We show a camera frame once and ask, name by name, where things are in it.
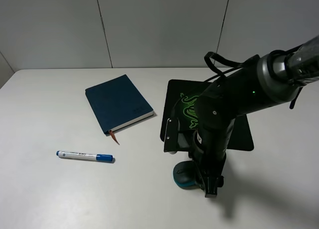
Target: white wall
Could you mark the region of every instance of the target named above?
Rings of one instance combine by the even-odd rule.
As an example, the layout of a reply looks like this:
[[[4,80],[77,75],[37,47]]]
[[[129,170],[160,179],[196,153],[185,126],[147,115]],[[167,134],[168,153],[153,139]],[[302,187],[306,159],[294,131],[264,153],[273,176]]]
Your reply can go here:
[[[229,0],[218,53],[245,61],[319,34],[318,0]]]
[[[0,0],[0,51],[13,70],[206,67],[227,0]],[[244,61],[319,34],[317,0],[230,0],[218,53]]]
[[[111,67],[96,0],[0,0],[0,25],[15,71]]]
[[[12,75],[13,70],[0,53],[0,88],[7,82],[8,79],[10,79]]]
[[[99,0],[113,67],[198,67],[227,0]]]

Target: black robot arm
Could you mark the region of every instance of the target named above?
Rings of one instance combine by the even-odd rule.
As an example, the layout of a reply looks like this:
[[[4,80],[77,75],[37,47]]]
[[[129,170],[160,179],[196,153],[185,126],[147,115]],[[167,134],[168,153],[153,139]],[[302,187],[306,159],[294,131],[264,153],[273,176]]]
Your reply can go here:
[[[191,134],[179,131],[174,115],[167,121],[164,151],[187,151],[192,159],[174,168],[180,187],[199,186],[206,197],[216,197],[236,117],[286,102],[292,102],[293,108],[302,87],[319,80],[319,36],[289,51],[253,59],[246,65],[238,63],[244,67],[227,77],[208,63],[220,77],[197,98],[198,126]]]

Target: blue marker cap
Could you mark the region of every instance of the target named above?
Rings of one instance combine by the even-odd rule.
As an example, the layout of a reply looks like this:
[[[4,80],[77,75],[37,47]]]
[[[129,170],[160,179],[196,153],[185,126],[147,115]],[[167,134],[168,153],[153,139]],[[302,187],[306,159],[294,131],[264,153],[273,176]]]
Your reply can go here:
[[[96,160],[97,161],[104,161],[104,162],[112,162],[113,156],[112,155],[107,155],[107,154],[97,154],[96,155]]]

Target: marker pen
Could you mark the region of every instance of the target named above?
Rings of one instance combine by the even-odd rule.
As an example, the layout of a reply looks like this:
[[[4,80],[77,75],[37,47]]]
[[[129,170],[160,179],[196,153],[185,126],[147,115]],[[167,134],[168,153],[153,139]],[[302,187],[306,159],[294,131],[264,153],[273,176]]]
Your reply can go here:
[[[92,154],[92,153],[76,153],[68,151],[57,151],[56,155],[60,158],[72,158],[72,159],[82,159],[91,161],[101,161],[101,162],[112,162],[113,156],[107,154]]]

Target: notebook cover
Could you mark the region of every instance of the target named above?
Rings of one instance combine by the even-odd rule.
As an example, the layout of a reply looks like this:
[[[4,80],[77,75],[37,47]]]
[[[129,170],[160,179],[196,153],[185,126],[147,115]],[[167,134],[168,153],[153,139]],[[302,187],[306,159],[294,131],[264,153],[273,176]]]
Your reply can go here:
[[[193,93],[183,97],[183,99],[176,105],[175,115],[179,119],[180,131],[197,128],[198,120],[194,111],[194,103],[197,97],[209,85],[209,82],[202,83],[199,81],[170,80],[168,82],[163,119],[160,129],[160,138],[162,141],[164,141],[166,123],[167,119],[170,117],[171,108],[180,97],[183,97],[183,94],[189,92],[195,87],[198,88],[196,88]],[[254,143],[246,115],[239,116],[235,119],[234,129],[229,139],[228,148],[243,151],[252,151],[254,149]]]
[[[87,88],[85,95],[104,134],[153,111],[127,75]]]

